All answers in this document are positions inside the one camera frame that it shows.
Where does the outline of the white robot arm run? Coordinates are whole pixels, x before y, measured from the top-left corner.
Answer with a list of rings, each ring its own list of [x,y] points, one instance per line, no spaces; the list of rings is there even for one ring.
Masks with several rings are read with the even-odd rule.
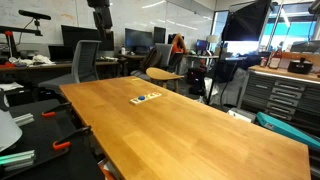
[[[93,17],[100,37],[104,40],[111,39],[111,28],[113,26],[110,1],[109,0],[87,0],[89,7],[94,9]]]

